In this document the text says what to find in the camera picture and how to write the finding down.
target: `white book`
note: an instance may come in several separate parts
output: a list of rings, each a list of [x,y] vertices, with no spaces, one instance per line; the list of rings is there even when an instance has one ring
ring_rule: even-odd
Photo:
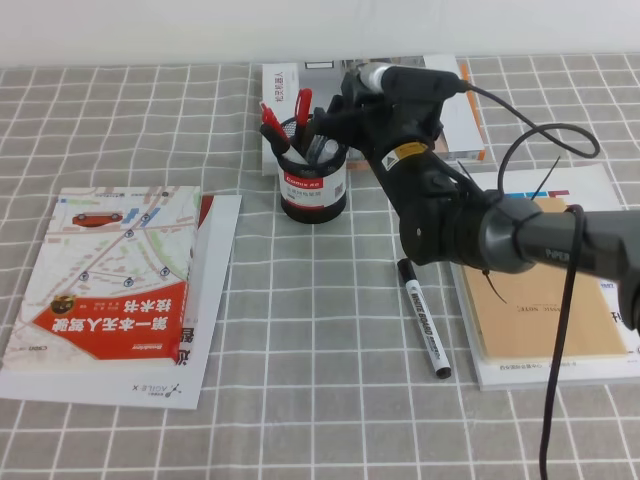
[[[531,195],[547,172],[547,169],[507,172],[504,179],[506,193]],[[495,173],[475,174],[473,179],[482,189],[496,188],[497,174]],[[582,205],[585,211],[620,210],[618,198],[602,165],[555,169],[539,195],[559,196],[567,204]],[[550,359],[517,363],[489,361],[485,358],[473,317],[469,313],[469,297],[464,286],[462,267],[458,265],[452,265],[452,267],[480,388],[506,390],[546,385],[549,378]],[[560,385],[633,382],[640,378],[640,336],[637,332],[628,330],[620,320],[616,285],[608,280],[601,280],[601,288],[611,311],[611,321],[616,324],[628,353],[626,356],[615,358],[565,358],[560,369]]]
[[[203,197],[177,365],[90,372],[1,368],[0,398],[195,409],[209,359],[240,200],[239,195]]]

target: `marker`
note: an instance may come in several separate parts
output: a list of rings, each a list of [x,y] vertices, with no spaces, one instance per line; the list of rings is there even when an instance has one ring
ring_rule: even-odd
[[[294,116],[296,119],[296,131],[293,134],[293,145],[298,147],[302,141],[304,130],[309,122],[309,110],[311,110],[311,97],[313,92],[310,88],[303,88],[298,92],[298,99],[296,100],[296,108]]]
[[[411,300],[411,305],[413,305],[413,311],[418,318],[422,339],[429,352],[429,358],[431,358],[436,376],[441,379],[449,378],[451,376],[451,366],[449,365],[447,354],[444,351],[444,347],[436,331],[436,326],[433,323],[433,317],[429,312],[427,302],[424,301],[420,284],[418,280],[416,280],[416,272],[413,270],[411,260],[408,258],[400,260],[398,262],[398,271],[400,272],[402,281],[407,287],[409,299]]]
[[[333,158],[336,156],[336,153],[338,153],[338,149],[338,142],[331,139],[327,140],[322,147],[320,155],[318,155],[318,161],[316,163],[320,165],[324,162],[328,162],[329,160],[333,160]]]
[[[278,135],[280,135],[288,142],[289,139],[287,138],[287,134],[282,128],[282,125],[280,125],[280,122],[278,121],[276,114],[273,113],[273,110],[267,107],[267,104],[264,102],[260,102],[260,108],[262,108],[262,123],[269,125],[278,133]]]
[[[282,156],[293,163],[307,165],[304,157],[292,148],[289,141],[283,138],[272,125],[263,123],[260,125],[260,133],[271,144],[271,150],[276,156]]]
[[[326,141],[327,137],[321,137],[320,135],[313,137],[313,140],[307,149],[307,153],[304,156],[304,158],[307,159],[307,163],[312,167],[315,167],[318,163],[318,157],[320,156],[320,153],[322,153],[322,148]]]
[[[311,142],[316,136],[316,122],[312,118],[308,123],[306,128],[304,129],[304,133],[302,134],[302,139],[300,140],[300,148],[298,149],[300,153],[304,156],[309,152],[309,148],[311,147]]]

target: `black wire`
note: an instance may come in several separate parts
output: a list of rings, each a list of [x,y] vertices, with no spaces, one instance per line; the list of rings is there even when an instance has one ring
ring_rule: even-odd
[[[542,180],[542,182],[540,183],[540,185],[538,185],[538,189],[533,193],[533,196],[531,197],[531,201],[533,202],[536,197],[538,196],[538,194],[540,193],[540,190],[542,190],[542,187],[544,187],[544,184],[547,183],[547,180],[549,180],[549,177],[551,176],[551,174],[553,173],[553,170],[556,168],[556,166],[558,165],[558,162],[560,161],[560,155],[558,155],[558,158],[556,158],[556,161],[553,162],[553,165],[551,165],[551,169],[549,170],[549,172],[547,173],[547,175],[544,177],[544,179]]]
[[[483,274],[483,275],[485,276],[485,278],[487,279],[487,282],[489,282],[489,286],[491,287],[491,290],[493,290],[493,293],[495,293],[495,294],[496,294],[496,296],[497,296],[500,300],[502,300],[502,303],[506,304],[506,303],[507,303],[507,301],[506,301],[504,298],[502,298],[502,295],[500,295],[500,294],[498,293],[498,290],[496,290],[496,287],[493,285],[493,282],[491,281],[491,277],[490,277],[490,275],[491,275],[491,271],[490,271],[490,270],[483,270],[483,271],[482,271],[482,274]]]
[[[464,174],[469,178],[469,180],[471,180],[473,183],[476,183],[476,181],[471,177],[471,174],[469,173],[469,171],[464,167],[464,165],[462,165],[462,162],[460,162],[460,160],[456,160],[456,162],[458,162],[458,166],[460,167],[460,170],[464,172]]]
[[[511,156],[527,138],[533,135],[540,134],[543,137],[545,137],[547,140],[558,145],[559,147],[562,147],[565,150],[584,158],[595,158],[600,153],[600,144],[598,143],[598,140],[588,130],[585,130],[584,128],[580,128],[576,125],[571,125],[568,123],[548,123],[544,125],[536,125],[535,123],[533,123],[531,120],[529,120],[522,113],[517,111],[514,107],[509,105],[500,97],[490,92],[487,92],[486,90],[480,87],[476,87],[471,84],[467,84],[467,85],[469,90],[479,93],[481,95],[484,95],[487,98],[490,98],[491,100],[495,101],[499,105],[506,108],[509,112],[511,112],[516,117],[518,117],[522,122],[527,124],[529,127],[531,127],[531,130],[524,132],[521,136],[519,136],[516,139],[515,142],[511,144],[511,146],[505,153],[502,159],[502,162],[500,163],[500,168],[498,169],[498,192],[500,194],[500,197],[504,197],[504,174],[507,170],[507,165],[509,163],[509,160],[511,159]],[[585,137],[587,140],[589,140],[589,142],[591,142],[591,145],[593,145],[593,152],[591,153],[583,152],[582,150],[572,147],[571,145],[568,145],[567,143],[561,140],[558,140],[556,137],[548,134],[547,133],[548,130],[570,130],[570,131],[579,133],[580,135]],[[551,175],[551,172],[556,167],[559,160],[560,158],[558,158],[558,160],[556,160],[556,162],[554,163],[553,167],[551,167],[551,170],[549,171],[547,176],[544,178],[544,180],[538,187],[538,190],[534,194],[534,198],[539,193],[540,189],[549,178],[549,175]],[[538,459],[541,480],[548,480],[549,478],[547,474],[547,453],[549,450],[549,440],[551,438],[551,424],[553,421],[553,405],[555,402],[556,388],[558,386],[558,376],[560,373],[560,365],[562,363],[562,352],[564,350],[564,343],[567,336],[567,326],[569,324],[569,312],[571,309],[571,299],[573,297],[573,286],[575,283],[576,272],[578,269],[578,259],[580,257],[580,252],[582,250],[582,238],[583,238],[584,229],[585,229],[585,216],[584,216],[584,210],[582,209],[582,207],[580,207],[579,205],[572,205],[568,207],[566,211],[575,215],[576,225],[573,233],[573,242],[571,245],[571,252],[569,254],[569,262],[567,265],[567,275],[565,277],[564,289],[562,292],[560,316],[558,319],[558,331],[556,333],[556,340],[553,348],[553,356],[551,358],[551,369],[549,371],[549,380],[547,382],[547,392],[546,392],[545,403],[544,403],[544,414],[542,418],[542,435],[540,438],[540,455]]]
[[[469,178],[465,177],[463,174],[458,172],[455,168],[449,166],[447,163],[442,161],[437,155],[436,155],[436,158],[440,160],[438,163],[436,163],[436,166],[437,168],[440,169],[442,173],[448,175],[449,178],[452,178],[453,180],[458,182],[460,185],[463,185],[470,194],[476,197],[476,199],[484,198],[485,196],[484,190],[482,190],[478,186],[478,184],[475,182],[475,180],[473,180],[473,178],[471,178],[471,176],[469,176]]]
[[[558,331],[556,333],[556,343],[553,347],[553,357],[551,358],[551,371],[547,383],[547,393],[544,401],[544,416],[542,418],[542,436],[540,438],[540,466],[541,480],[548,480],[547,475],[547,451],[549,450],[549,439],[551,438],[551,422],[553,420],[553,404],[558,386],[558,374],[562,362],[562,352],[564,341],[567,336],[567,326],[569,325],[569,310],[571,308],[571,298],[573,296],[573,284],[578,270],[578,259],[582,250],[582,238],[584,236],[585,216],[580,205],[571,205],[566,210],[576,217],[576,226],[573,231],[573,242],[569,253],[569,263],[567,265],[567,276],[564,280],[562,292],[562,303],[560,304],[560,318],[558,320]]]
[[[571,153],[574,153],[576,155],[579,155],[583,158],[595,158],[600,153],[600,144],[598,143],[598,140],[588,130],[578,127],[577,125],[571,125],[570,123],[546,123],[543,125],[536,125],[535,123],[533,123],[531,120],[529,120],[522,113],[520,113],[518,110],[516,110],[514,107],[509,105],[500,97],[494,95],[491,92],[487,92],[486,90],[480,87],[476,87],[475,85],[468,84],[468,86],[469,86],[468,87],[469,90],[479,93],[480,95],[484,95],[487,98],[490,98],[494,102],[500,104],[502,107],[509,110],[509,112],[511,112],[513,115],[518,117],[522,122],[526,123],[528,126],[531,127],[531,130],[524,132],[522,135],[520,135],[516,139],[515,142],[511,144],[511,146],[509,147],[509,150],[507,150],[507,153],[505,153],[502,159],[502,162],[500,163],[500,168],[498,169],[498,191],[500,192],[501,197],[504,196],[504,173],[507,170],[507,165],[509,164],[509,160],[511,159],[511,156],[527,138],[533,135],[536,135],[539,133],[540,135],[545,137],[547,140],[555,143],[559,147],[562,147],[565,150]],[[553,135],[548,134],[547,130],[570,130],[570,131],[579,133],[580,135],[585,137],[587,140],[589,140],[589,142],[591,142],[591,145],[593,145],[593,152],[591,153],[583,152],[582,150],[572,147],[571,145],[563,142],[562,140],[558,140]]]

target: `map book cover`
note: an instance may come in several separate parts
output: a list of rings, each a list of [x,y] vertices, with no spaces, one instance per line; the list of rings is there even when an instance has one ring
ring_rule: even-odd
[[[199,187],[62,189],[4,367],[175,364],[200,201]]]

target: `white sticker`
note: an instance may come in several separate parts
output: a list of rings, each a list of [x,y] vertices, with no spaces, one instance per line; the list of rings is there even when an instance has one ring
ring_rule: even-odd
[[[347,162],[327,177],[301,178],[285,172],[278,165],[280,192],[291,205],[299,208],[320,209],[333,205],[345,194]]]
[[[396,155],[396,152],[394,150],[391,150],[386,157],[384,157],[382,159],[382,165],[384,166],[384,168],[387,170],[387,172],[389,170],[391,170],[391,168],[400,161],[400,159],[398,158],[398,156]]]

